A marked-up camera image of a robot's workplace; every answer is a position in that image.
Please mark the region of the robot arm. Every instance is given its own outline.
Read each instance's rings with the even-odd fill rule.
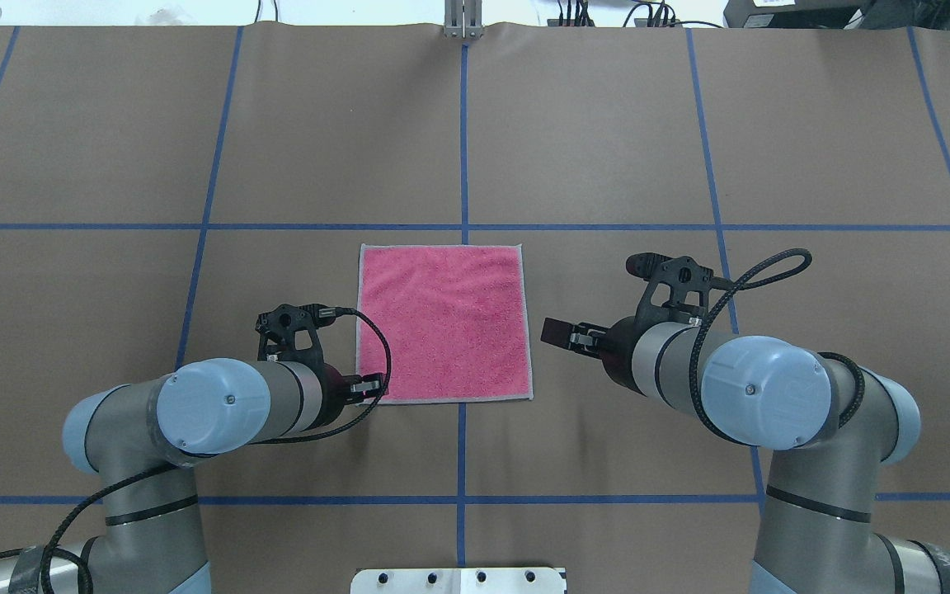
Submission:
[[[344,376],[325,364],[317,329],[341,315],[364,319],[386,349],[380,331],[354,309],[281,305],[257,320],[257,361],[193,362],[161,379],[90,396],[68,414],[65,452],[111,491],[103,496],[105,536],[64,546],[87,561],[98,594],[209,594],[193,467],[246,444],[335,435],[369,414],[372,405],[339,429],[300,435],[331,424],[348,403],[373,398],[374,405],[388,386],[389,351],[386,375]],[[309,334],[307,349],[295,346],[301,332]],[[135,477],[142,478],[114,488]],[[0,593],[36,591],[48,560],[41,546],[0,560]],[[75,563],[56,559],[49,575],[58,593],[77,591]]]
[[[755,274],[789,256],[801,266]],[[611,328],[544,320],[542,341],[599,358],[615,383],[697,417],[722,439],[774,449],[750,591],[754,594],[950,594],[950,553],[875,535],[871,511],[882,464],[919,439],[919,407],[900,384],[848,358],[766,336],[709,332],[727,298],[807,267],[782,252],[735,282],[689,257],[630,257],[648,282],[637,315]],[[670,298],[653,304],[658,285]],[[726,290],[708,307],[710,290]],[[695,293],[698,304],[687,304]]]

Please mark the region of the gray metal bracket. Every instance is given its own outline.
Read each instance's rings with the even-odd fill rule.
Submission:
[[[482,0],[445,0],[445,37],[482,37]]]

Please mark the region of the white mounting plate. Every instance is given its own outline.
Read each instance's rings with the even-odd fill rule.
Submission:
[[[362,570],[350,594],[566,594],[564,568]]]

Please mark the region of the light blue joint cap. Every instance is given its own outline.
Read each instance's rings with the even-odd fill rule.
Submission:
[[[830,377],[807,350],[769,336],[742,336],[706,361],[702,406],[732,439],[791,449],[826,422]]]
[[[923,418],[919,414],[919,404],[915,402],[911,392],[896,381],[878,375],[870,369],[863,371],[874,375],[875,380],[882,382],[882,386],[886,388],[886,394],[889,394],[889,399],[893,401],[893,408],[896,409],[896,446],[886,459],[882,460],[882,465],[896,464],[911,454],[915,444],[919,443],[919,436],[923,433]]]
[[[270,413],[270,389],[246,362],[191,362],[167,380],[156,418],[171,445],[190,454],[223,454],[259,435]]]
[[[61,444],[64,446],[64,454],[72,461],[72,466],[80,469],[83,473],[97,474],[97,470],[87,459],[87,429],[90,428],[90,420],[94,418],[97,407],[112,392],[120,388],[125,388],[129,384],[116,386],[111,390],[87,396],[79,401],[77,405],[68,411],[68,416],[64,419],[64,427],[61,428]]]
[[[761,563],[750,561],[754,565],[750,572],[750,594],[797,594],[789,589],[787,584],[780,582],[769,570],[761,567]]]
[[[186,578],[168,594],[211,594],[211,563],[204,563],[203,568]]]

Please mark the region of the pink towel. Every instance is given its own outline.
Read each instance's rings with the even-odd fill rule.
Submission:
[[[532,398],[520,247],[362,245],[358,309],[391,343],[382,403]],[[359,373],[382,371],[383,347],[358,330]]]

